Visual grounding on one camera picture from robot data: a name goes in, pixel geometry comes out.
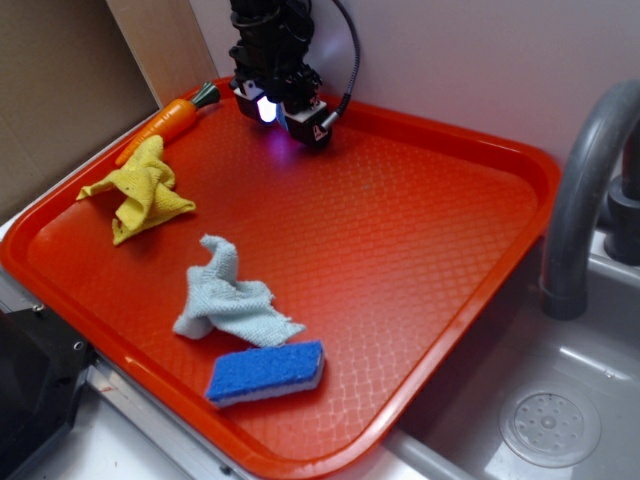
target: gray sink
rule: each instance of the gray sink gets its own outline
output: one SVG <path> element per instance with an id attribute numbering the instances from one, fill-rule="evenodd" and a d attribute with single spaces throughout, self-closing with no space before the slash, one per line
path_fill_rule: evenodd
<path id="1" fill-rule="evenodd" d="M 429 479 L 638 478 L 640 271 L 592 254 L 587 311 L 561 321 L 540 265 L 537 246 L 401 418 Z"/>

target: light blue cloth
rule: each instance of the light blue cloth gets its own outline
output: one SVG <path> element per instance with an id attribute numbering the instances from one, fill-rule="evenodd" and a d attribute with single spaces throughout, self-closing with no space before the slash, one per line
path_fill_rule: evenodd
<path id="1" fill-rule="evenodd" d="M 233 244 L 210 235 L 200 243 L 213 258 L 204 267 L 187 270 L 189 296 L 173 326 L 175 333 L 196 340 L 217 328 L 258 347 L 275 347 L 305 330 L 271 306 L 273 295 L 264 283 L 237 281 Z"/>

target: blue sponge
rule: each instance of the blue sponge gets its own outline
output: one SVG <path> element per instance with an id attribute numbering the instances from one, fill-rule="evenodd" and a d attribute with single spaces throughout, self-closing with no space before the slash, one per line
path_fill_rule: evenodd
<path id="1" fill-rule="evenodd" d="M 205 396 L 217 407 L 279 397 L 318 386 L 324 367 L 320 341 L 230 353 L 216 361 Z"/>

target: yellow cloth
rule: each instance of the yellow cloth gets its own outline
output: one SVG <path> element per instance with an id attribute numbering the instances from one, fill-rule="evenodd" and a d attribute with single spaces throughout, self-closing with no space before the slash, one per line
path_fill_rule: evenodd
<path id="1" fill-rule="evenodd" d="M 114 245 L 196 208 L 195 203 L 172 191 L 176 178 L 161 160 L 163 151 L 162 137 L 154 135 L 140 144 L 122 168 L 80 190 L 76 200 L 114 188 L 127 196 L 113 219 Z"/>

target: drain cover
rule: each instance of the drain cover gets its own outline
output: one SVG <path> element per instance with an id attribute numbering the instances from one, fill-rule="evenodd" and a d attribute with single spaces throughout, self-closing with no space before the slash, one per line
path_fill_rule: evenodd
<path id="1" fill-rule="evenodd" d="M 568 467 L 587 458 L 600 439 L 600 418 L 580 392 L 562 384 L 531 383 L 500 411 L 504 441 L 534 465 Z"/>

